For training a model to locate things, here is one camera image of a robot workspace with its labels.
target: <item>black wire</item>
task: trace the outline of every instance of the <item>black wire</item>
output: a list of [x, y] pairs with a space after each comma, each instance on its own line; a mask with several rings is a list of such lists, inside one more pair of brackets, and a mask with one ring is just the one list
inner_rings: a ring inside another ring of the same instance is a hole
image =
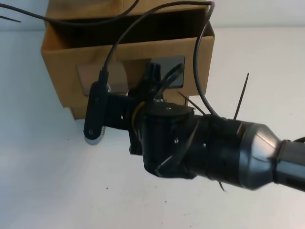
[[4, 17], [4, 16], [0, 16], [0, 18], [5, 19], [5, 20], [9, 20], [9, 21], [19, 22], [19, 23], [21, 22], [21, 21], [18, 21], [18, 20], [12, 19], [12, 18], [7, 18], [7, 17]]
[[64, 25], [64, 26], [84, 27], [84, 26], [99, 26], [99, 25], [104, 25], [104, 24], [119, 20], [119, 19], [125, 17], [127, 14], [129, 14], [134, 9], [134, 7], [139, 3], [139, 1], [140, 0], [135, 0], [133, 5], [128, 10], [126, 10], [124, 13], [122, 13], [118, 16], [115, 16], [113, 18], [110, 18], [110, 19], [107, 19], [107, 20], [104, 20], [104, 21], [84, 22], [84, 23], [71, 22], [71, 21], [70, 22], [69, 21], [61, 21], [61, 20], [56, 20], [56, 19], [52, 19], [52, 18], [47, 18], [47, 17], [43, 17], [43, 16], [35, 14], [35, 13], [31, 13], [31, 12], [13, 7], [13, 6], [2, 4], [2, 3], [0, 3], [0, 8], [2, 7], [2, 8], [13, 10], [13, 11], [16, 11], [16, 12], [19, 12], [19, 13], [23, 13], [23, 14], [26, 14], [28, 16], [31, 16], [31, 17], [34, 17], [34, 18], [37, 18], [37, 19], [41, 19], [41, 20], [44, 20], [44, 21], [47, 21], [47, 22], [50, 22], [50, 23], [53, 23], [53, 24], [59, 24], [59, 25]]
[[240, 95], [240, 98], [239, 98], [239, 101], [238, 101], [238, 106], [237, 106], [237, 109], [236, 109], [236, 112], [235, 112], [235, 115], [234, 115], [234, 120], [236, 120], [236, 118], [238, 116], [238, 112], [239, 112], [240, 106], [241, 106], [242, 101], [243, 101], [244, 92], [246, 91], [246, 86], [247, 86], [247, 83], [248, 83], [248, 78], [249, 78], [249, 73], [248, 73], [248, 75], [246, 77], [246, 81], [244, 82], [244, 87], [243, 87], [242, 94]]
[[204, 23], [202, 25], [202, 28], [200, 30], [200, 34], [197, 37], [197, 40], [196, 40], [196, 43], [195, 43], [195, 49], [194, 49], [194, 55], [193, 55], [193, 72], [194, 72], [194, 78], [195, 78], [195, 83], [196, 83], [197, 91], [198, 91], [198, 94], [200, 95], [204, 105], [209, 110], [209, 112], [211, 112], [211, 114], [218, 115], [216, 113], [216, 111], [211, 107], [211, 105], [209, 104], [208, 100], [206, 99], [206, 97], [204, 95], [204, 92], [203, 92], [203, 90], [201, 88], [201, 85], [200, 85], [200, 79], [199, 79], [199, 74], [198, 74], [198, 53], [199, 53], [199, 47], [200, 47], [201, 39], [202, 39], [202, 37], [204, 35], [204, 32], [205, 32], [207, 26], [209, 25], [209, 20], [210, 20], [210, 17], [212, 15], [212, 13], [213, 13], [214, 7], [215, 7], [215, 5], [213, 4], [211, 6], [210, 10], [208, 11], [208, 13], [206, 15], [206, 18], [205, 18], [205, 21], [204, 21]]
[[191, 103], [198, 111], [200, 111], [203, 115], [205, 115], [205, 112], [200, 109], [199, 106], [197, 106], [192, 100], [190, 100], [188, 97], [186, 97], [184, 94], [182, 94], [181, 92], [178, 92], [186, 101], [188, 101], [189, 103]]
[[[126, 36], [126, 34], [129, 33], [129, 31], [135, 26], [137, 25], [140, 21], [142, 21], [144, 18], [146, 18], [147, 16], [149, 16], [150, 14], [160, 10], [160, 9], [163, 9], [163, 8], [166, 8], [166, 7], [170, 7], [170, 6], [178, 6], [178, 5], [198, 5], [198, 6], [210, 6], [210, 9], [208, 10], [208, 13], [206, 15], [206, 18], [204, 20], [204, 24], [207, 24], [208, 21], [210, 20], [210, 17], [211, 17], [211, 14], [214, 10], [214, 2], [213, 1], [203, 1], [203, 2], [200, 2], [200, 1], [179, 1], [179, 2], [170, 2], [170, 3], [166, 3], [166, 4], [163, 4], [163, 5], [160, 5], [160, 6], [157, 6], [149, 11], [147, 11], [145, 14], [143, 14], [140, 18], [138, 18], [133, 24], [131, 24], [131, 26], [129, 26], [127, 28], [127, 30], [119, 37], [119, 39], [117, 40], [117, 42], [112, 46], [108, 56], [107, 56], [107, 59], [105, 61], [105, 64], [104, 64], [104, 67], [103, 69], [107, 70], [108, 68], [108, 64], [114, 54], [114, 51], [115, 49], [117, 48], [118, 44], [123, 40], [123, 38]], [[203, 26], [203, 29], [200, 33], [200, 36], [198, 37], [199, 40], [201, 40], [201, 37], [202, 37], [202, 34], [204, 34], [205, 30], [206, 30], [206, 25]], [[198, 84], [198, 81], [196, 82], [196, 86], [197, 86], [197, 89], [200, 88], [200, 91], [202, 92], [202, 89], [200, 87], [200, 84]]]

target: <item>metal cylinder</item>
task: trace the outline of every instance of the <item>metal cylinder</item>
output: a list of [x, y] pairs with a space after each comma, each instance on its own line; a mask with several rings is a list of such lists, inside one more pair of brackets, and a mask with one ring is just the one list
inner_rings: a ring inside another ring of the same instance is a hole
[[283, 142], [276, 168], [275, 183], [305, 191], [305, 144]]

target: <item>brown cardboard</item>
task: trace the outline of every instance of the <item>brown cardboard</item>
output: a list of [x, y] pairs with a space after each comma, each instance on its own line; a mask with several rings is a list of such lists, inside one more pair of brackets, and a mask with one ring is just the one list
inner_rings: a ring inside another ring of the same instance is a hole
[[[126, 93], [123, 90], [127, 87], [133, 88], [153, 58], [184, 56], [183, 87], [168, 89], [164, 94], [178, 103], [181, 99], [176, 91], [186, 96], [197, 95], [193, 77], [193, 49], [204, 14], [204, 9], [163, 12], [151, 15], [134, 28], [118, 45], [109, 65], [112, 91]], [[102, 67], [111, 45], [136, 18], [126, 17], [117, 24], [81, 31], [47, 24], [42, 56], [62, 106], [72, 107], [75, 117], [82, 116], [76, 114], [83, 114], [89, 87], [98, 79], [96, 72]], [[199, 50], [198, 71], [203, 91], [207, 86], [213, 45], [214, 33], [209, 27]]]
[[[49, 0], [46, 16], [61, 20], [109, 18], [122, 14], [135, 0]], [[140, 0], [129, 15], [141, 15], [150, 9], [173, 0]], [[158, 12], [195, 9], [200, 6], [174, 6]]]

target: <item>white table surface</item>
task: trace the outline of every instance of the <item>white table surface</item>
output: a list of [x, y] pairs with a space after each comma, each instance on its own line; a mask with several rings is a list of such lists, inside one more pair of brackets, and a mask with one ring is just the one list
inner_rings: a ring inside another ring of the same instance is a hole
[[[233, 117], [305, 136], [305, 29], [216, 30], [207, 98]], [[160, 179], [129, 155], [127, 132], [85, 143], [40, 55], [43, 32], [0, 33], [0, 229], [303, 229], [305, 193]]]

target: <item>box opening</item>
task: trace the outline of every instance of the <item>box opening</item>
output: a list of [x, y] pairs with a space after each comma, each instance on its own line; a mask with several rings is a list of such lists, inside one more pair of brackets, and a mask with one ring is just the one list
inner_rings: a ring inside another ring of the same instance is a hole
[[[49, 25], [49, 34], [56, 36], [56, 44], [44, 43], [45, 50], [71, 49], [114, 44], [119, 36], [140, 16], [127, 16], [122, 20], [95, 27], [73, 28]], [[126, 35], [122, 43], [152, 42], [197, 37], [205, 18], [205, 8], [156, 13], [143, 19]], [[105, 19], [73, 20], [94, 22]], [[211, 25], [205, 36], [213, 36]]]

